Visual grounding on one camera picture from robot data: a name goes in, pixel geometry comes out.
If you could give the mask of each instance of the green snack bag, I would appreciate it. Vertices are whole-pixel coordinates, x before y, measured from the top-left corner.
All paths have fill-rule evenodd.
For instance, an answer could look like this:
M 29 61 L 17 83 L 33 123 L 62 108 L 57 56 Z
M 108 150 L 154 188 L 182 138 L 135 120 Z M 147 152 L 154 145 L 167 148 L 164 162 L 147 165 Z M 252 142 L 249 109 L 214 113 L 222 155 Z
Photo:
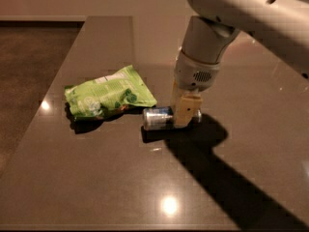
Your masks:
M 65 88 L 75 121 L 104 120 L 136 107 L 152 107 L 156 100 L 140 75 L 127 66 L 112 75 Z

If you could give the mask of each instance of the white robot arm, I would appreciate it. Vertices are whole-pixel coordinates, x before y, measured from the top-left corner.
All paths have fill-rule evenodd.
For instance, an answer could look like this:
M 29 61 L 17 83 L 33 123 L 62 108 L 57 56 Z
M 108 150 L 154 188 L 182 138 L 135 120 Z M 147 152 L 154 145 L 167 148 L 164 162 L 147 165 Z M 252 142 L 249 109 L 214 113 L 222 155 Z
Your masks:
M 212 86 L 220 59 L 240 30 L 308 78 L 309 4 L 298 0 L 187 1 L 199 16 L 191 18 L 183 40 L 171 109 L 145 110 L 145 130 L 184 128 L 201 116 L 200 92 Z

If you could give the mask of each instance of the metal can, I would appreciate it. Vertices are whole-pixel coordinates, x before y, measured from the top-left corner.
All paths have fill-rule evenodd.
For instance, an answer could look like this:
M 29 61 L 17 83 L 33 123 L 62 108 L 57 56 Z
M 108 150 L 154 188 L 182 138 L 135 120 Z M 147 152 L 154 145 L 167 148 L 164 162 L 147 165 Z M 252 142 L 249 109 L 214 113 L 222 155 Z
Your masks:
M 143 111 L 144 130 L 160 131 L 174 128 L 173 110 L 170 106 L 146 108 Z

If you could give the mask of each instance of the can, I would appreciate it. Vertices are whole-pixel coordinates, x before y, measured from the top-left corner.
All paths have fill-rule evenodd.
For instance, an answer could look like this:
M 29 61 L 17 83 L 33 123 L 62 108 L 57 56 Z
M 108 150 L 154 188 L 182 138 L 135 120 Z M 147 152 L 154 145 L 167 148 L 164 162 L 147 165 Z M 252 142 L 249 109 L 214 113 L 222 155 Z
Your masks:
M 190 126 L 197 126 L 202 123 L 202 112 L 198 110 L 194 114 Z M 174 129 L 174 113 L 170 106 L 145 108 L 143 110 L 144 130 L 161 131 Z

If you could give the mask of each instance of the dark table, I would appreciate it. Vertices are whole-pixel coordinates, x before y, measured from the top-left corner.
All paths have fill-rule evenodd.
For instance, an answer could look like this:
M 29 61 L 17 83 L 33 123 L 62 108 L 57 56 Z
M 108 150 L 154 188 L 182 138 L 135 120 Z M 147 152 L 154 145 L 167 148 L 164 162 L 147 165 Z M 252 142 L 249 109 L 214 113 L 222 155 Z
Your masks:
M 0 180 L 1 229 L 307 228 L 308 82 L 245 34 L 200 127 L 143 133 L 140 110 L 67 117 L 66 85 L 129 64 L 168 105 L 187 22 L 88 17 Z

